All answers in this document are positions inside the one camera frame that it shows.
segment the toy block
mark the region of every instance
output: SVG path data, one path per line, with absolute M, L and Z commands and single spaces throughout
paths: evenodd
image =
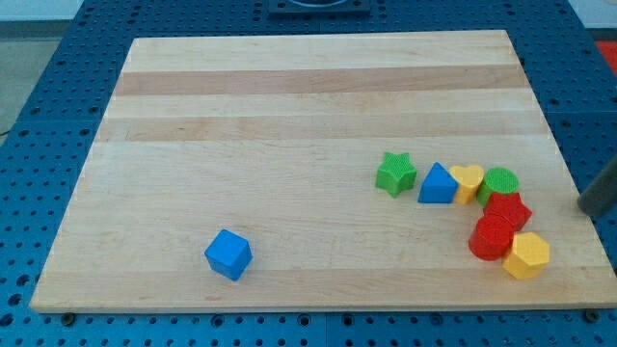
M 535 232 L 525 232 L 514 235 L 502 266 L 515 279 L 525 280 L 540 275 L 549 261 L 549 243 Z
M 422 203 L 451 203 L 458 185 L 442 164 L 434 163 L 431 171 L 422 182 L 417 201 Z
M 484 175 L 478 189 L 477 198 L 482 206 L 486 204 L 493 192 L 512 194 L 519 189 L 519 179 L 505 168 L 492 168 Z
M 484 169 L 477 165 L 466 168 L 453 166 L 450 168 L 450 174 L 459 183 L 456 194 L 454 194 L 454 202 L 470 203 L 475 198 L 475 193 L 484 179 Z
M 496 215 L 503 217 L 514 231 L 521 231 L 524 224 L 531 217 L 531 210 L 523 204 L 519 193 L 503 195 L 492 193 L 484 206 L 484 215 Z
M 204 252 L 210 268 L 230 280 L 238 280 L 253 255 L 249 241 L 223 229 Z
M 504 255 L 514 237 L 514 229 L 499 216 L 488 215 L 480 218 L 469 238 L 469 249 L 484 260 L 496 260 Z
M 375 186 L 385 189 L 396 198 L 402 191 L 414 188 L 416 168 L 412 165 L 409 153 L 384 153 L 384 162 L 377 169 Z

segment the blue metal base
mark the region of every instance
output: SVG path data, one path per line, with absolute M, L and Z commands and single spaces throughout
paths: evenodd
M 615 78 L 564 0 L 375 0 L 370 15 L 281 18 L 268 18 L 265 7 L 261 0 L 84 2 L 0 149 L 0 346 L 617 344 L 617 311 L 612 309 L 587 318 L 582 310 L 77 315 L 69 327 L 59 315 L 29 309 L 70 193 L 136 37 L 505 29 L 578 189 L 617 154 Z M 613 266 L 616 221 L 615 209 L 594 221 Z

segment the wooden cutting board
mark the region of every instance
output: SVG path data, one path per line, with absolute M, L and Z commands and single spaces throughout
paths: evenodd
M 375 188 L 409 151 L 416 188 Z M 433 162 L 504 166 L 551 263 L 514 280 Z M 42 312 L 615 307 L 617 280 L 503 31 L 138 39 L 31 306 Z M 203 250 L 251 242 L 239 281 Z

